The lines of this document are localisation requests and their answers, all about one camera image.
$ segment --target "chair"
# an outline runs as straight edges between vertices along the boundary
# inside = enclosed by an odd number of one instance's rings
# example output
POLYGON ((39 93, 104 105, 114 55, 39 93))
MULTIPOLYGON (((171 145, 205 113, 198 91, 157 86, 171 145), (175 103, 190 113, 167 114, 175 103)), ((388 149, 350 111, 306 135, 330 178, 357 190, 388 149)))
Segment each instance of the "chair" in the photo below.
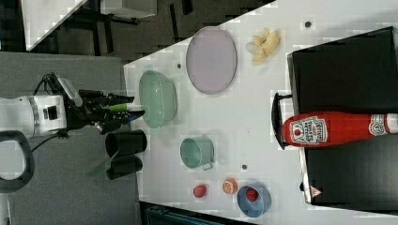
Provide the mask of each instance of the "chair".
POLYGON ((83 6, 75 12, 67 22, 67 29, 82 29, 89 30, 93 34, 94 54, 100 56, 100 36, 98 30, 98 23, 104 23, 107 53, 114 51, 112 31, 111 31, 112 17, 100 13, 100 0, 88 0, 88 8, 83 6))

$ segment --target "green mug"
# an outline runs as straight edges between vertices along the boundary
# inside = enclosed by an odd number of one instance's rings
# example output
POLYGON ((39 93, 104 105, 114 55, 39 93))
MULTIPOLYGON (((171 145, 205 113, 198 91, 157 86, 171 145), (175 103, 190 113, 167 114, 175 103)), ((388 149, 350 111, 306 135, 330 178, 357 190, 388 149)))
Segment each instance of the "green mug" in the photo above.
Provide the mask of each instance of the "green mug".
POLYGON ((213 168, 214 148, 211 140, 205 135, 185 139, 179 153, 184 164, 190 169, 202 166, 204 171, 208 171, 213 168))

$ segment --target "warning sticker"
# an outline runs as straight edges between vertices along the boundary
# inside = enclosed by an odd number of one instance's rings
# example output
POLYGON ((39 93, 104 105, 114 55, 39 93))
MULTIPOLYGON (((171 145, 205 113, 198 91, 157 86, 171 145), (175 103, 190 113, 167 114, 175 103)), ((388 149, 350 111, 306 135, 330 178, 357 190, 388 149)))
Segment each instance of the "warning sticker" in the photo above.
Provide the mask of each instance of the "warning sticker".
POLYGON ((328 131, 324 119, 312 116, 290 124, 290 137, 293 143, 319 144, 328 139, 328 131))
POLYGON ((316 196, 322 194, 322 191, 318 190, 315 187, 310 186, 310 189, 311 189, 311 194, 312 194, 313 198, 315 198, 316 196))

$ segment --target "mug handle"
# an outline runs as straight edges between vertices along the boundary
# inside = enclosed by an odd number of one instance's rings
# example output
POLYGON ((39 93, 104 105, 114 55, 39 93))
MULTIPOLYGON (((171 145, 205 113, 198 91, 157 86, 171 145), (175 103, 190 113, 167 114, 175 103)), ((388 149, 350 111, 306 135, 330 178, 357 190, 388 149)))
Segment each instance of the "mug handle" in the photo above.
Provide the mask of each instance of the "mug handle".
POLYGON ((208 162, 208 163, 206 163, 205 165, 202 165, 202 167, 203 167, 203 170, 204 170, 204 171, 208 171, 208 170, 210 170, 211 168, 213 168, 213 164, 211 164, 211 162, 208 162))

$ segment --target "purple plate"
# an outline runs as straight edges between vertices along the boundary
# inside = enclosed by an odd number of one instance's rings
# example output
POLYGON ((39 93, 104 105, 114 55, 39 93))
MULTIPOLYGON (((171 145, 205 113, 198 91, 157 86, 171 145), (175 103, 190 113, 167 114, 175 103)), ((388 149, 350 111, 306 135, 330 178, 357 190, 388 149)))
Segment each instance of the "purple plate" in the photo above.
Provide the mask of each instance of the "purple plate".
POLYGON ((209 26, 198 31, 187 51, 188 76, 200 92, 214 95, 234 79, 237 51, 230 35, 209 26))

